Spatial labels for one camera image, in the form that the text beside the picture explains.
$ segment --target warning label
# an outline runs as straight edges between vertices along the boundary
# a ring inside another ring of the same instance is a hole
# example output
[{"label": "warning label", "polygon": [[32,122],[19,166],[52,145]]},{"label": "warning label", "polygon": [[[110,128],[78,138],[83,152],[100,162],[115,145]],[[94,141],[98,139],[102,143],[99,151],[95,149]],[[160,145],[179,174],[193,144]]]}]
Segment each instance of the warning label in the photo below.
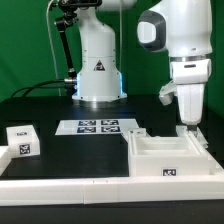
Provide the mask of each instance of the warning label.
[{"label": "warning label", "polygon": [[105,71],[105,68],[100,60],[98,61],[96,67],[94,68],[94,71]]}]

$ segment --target white cube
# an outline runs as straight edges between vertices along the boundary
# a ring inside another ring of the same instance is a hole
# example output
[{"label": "white cube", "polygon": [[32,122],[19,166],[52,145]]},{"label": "white cube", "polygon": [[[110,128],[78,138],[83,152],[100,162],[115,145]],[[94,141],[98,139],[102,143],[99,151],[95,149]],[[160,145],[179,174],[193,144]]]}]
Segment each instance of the white cube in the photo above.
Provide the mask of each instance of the white cube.
[{"label": "white cube", "polygon": [[40,143],[32,125],[7,128],[11,158],[40,155]]}]

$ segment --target white cylinder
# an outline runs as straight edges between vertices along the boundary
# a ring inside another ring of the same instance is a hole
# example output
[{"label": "white cylinder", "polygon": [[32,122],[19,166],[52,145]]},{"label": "white cylinder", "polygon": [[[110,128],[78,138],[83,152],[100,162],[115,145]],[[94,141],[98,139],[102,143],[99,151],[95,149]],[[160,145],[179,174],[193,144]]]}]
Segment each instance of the white cylinder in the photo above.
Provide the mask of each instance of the white cylinder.
[{"label": "white cylinder", "polygon": [[82,42],[82,69],[75,100],[110,102],[126,97],[116,68],[115,33],[95,15],[95,9],[78,10]]},{"label": "white cylinder", "polygon": [[165,17],[166,48],[170,57],[212,52],[210,0],[163,0],[150,10]]},{"label": "white cylinder", "polygon": [[98,8],[99,11],[119,11],[131,8],[137,0],[103,0],[102,5]]}]

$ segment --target white box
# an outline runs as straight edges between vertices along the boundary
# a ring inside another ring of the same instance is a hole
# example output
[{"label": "white box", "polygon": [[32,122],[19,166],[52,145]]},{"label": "white box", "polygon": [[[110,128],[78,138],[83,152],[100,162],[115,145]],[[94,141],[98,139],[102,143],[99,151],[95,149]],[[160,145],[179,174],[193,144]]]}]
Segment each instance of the white box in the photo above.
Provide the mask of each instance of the white box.
[{"label": "white box", "polygon": [[189,132],[182,137],[147,137],[145,129],[129,132],[130,176],[209,175],[216,161]]},{"label": "white box", "polygon": [[11,162],[8,146],[0,146],[0,176]]},{"label": "white box", "polygon": [[40,155],[40,143],[32,125],[6,128],[11,158]]}]

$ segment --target printed marker sheet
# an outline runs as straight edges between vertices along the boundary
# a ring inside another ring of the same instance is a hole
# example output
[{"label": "printed marker sheet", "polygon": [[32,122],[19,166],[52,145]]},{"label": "printed marker sheet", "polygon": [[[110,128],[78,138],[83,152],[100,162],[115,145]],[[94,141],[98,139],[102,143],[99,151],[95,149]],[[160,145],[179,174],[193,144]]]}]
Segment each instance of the printed marker sheet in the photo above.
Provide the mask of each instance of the printed marker sheet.
[{"label": "printed marker sheet", "polygon": [[55,135],[123,134],[139,128],[135,119],[62,120]]}]

